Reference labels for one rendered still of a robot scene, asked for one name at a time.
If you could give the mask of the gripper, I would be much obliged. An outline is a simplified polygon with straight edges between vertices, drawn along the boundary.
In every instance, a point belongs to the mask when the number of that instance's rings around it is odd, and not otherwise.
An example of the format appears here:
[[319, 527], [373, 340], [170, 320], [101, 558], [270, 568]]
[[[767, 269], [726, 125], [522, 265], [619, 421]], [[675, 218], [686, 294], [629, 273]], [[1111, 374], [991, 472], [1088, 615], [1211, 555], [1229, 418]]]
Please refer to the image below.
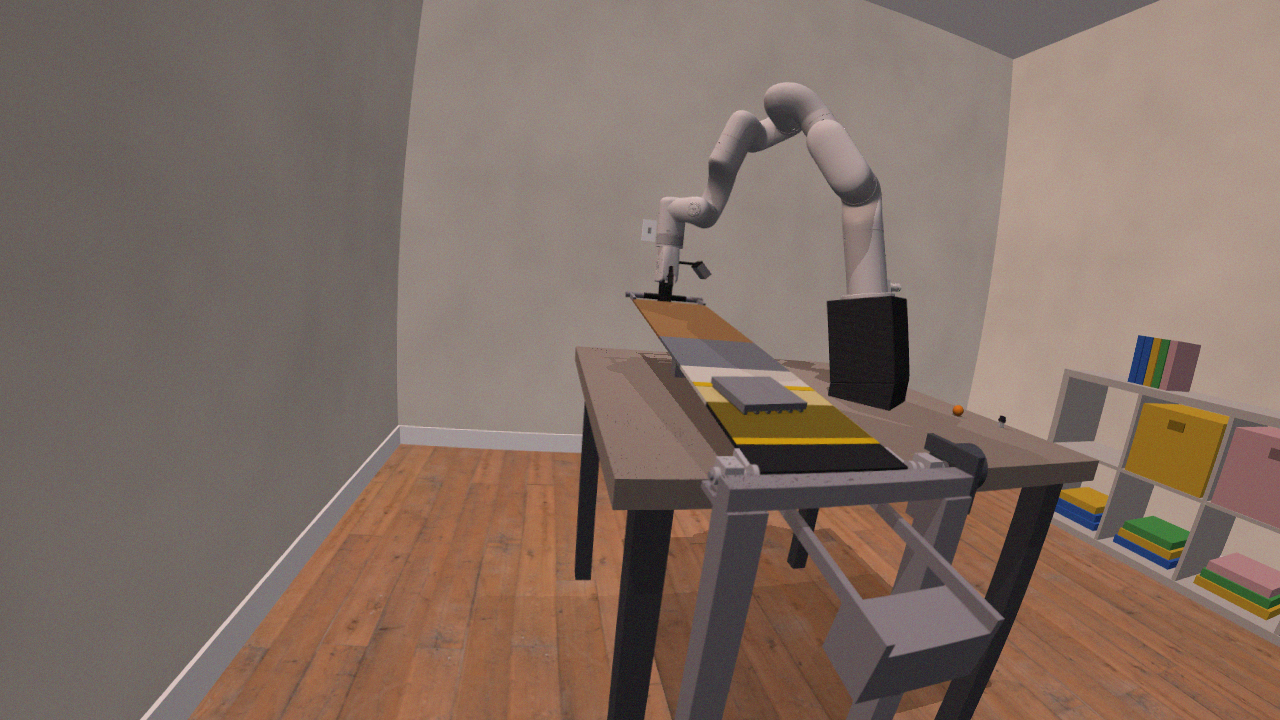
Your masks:
[[[667, 245], [667, 243], [657, 243], [657, 247], [658, 247], [658, 251], [657, 251], [657, 263], [655, 263], [655, 270], [654, 270], [654, 281], [659, 282], [659, 291], [658, 291], [658, 293], [660, 293], [660, 300], [657, 300], [657, 301], [668, 301], [668, 302], [671, 302], [672, 287], [673, 287], [673, 275], [676, 277], [675, 278], [675, 283], [676, 283], [677, 279], [678, 279], [678, 256], [680, 256], [680, 249], [684, 249], [684, 247], [682, 246], [676, 246], [676, 245]], [[666, 283], [666, 281], [668, 281], [668, 282]]]

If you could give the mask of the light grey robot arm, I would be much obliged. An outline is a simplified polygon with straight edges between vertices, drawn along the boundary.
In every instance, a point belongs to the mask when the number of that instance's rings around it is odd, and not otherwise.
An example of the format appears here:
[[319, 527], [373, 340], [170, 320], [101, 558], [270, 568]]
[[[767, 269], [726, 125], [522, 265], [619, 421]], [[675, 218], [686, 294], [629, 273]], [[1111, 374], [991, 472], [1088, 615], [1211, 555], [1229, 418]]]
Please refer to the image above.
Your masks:
[[895, 296], [891, 292], [899, 292], [901, 284], [887, 281], [881, 183], [847, 131], [826, 102], [803, 85], [773, 85], [765, 92], [764, 108], [769, 117], [764, 120], [744, 110], [730, 117], [710, 154], [701, 197], [660, 199], [657, 243], [684, 247], [685, 223], [703, 229], [714, 225], [748, 152], [769, 149], [803, 131], [817, 167], [844, 200], [847, 295], [841, 299]]

